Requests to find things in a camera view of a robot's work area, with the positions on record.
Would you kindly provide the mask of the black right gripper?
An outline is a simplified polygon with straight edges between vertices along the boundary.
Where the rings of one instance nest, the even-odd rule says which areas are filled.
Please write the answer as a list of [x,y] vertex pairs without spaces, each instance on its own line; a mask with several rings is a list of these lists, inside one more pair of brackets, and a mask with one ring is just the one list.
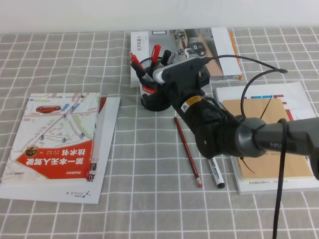
[[177,106],[182,100],[188,96],[204,95],[201,89],[207,85],[210,77],[206,73],[198,74],[195,79],[183,79],[177,82],[161,84],[171,106]]

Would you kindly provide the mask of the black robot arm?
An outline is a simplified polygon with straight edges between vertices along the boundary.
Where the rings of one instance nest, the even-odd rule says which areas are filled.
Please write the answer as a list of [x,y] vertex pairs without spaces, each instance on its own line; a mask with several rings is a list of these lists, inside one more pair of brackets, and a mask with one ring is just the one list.
[[157,84],[155,93],[142,96],[142,105],[159,112],[173,107],[195,135],[200,153],[206,158],[220,154],[260,157],[267,151],[308,156],[315,178],[319,177],[319,119],[280,119],[267,124],[260,118],[234,116],[221,108],[201,89],[208,76],[196,76],[181,82]]

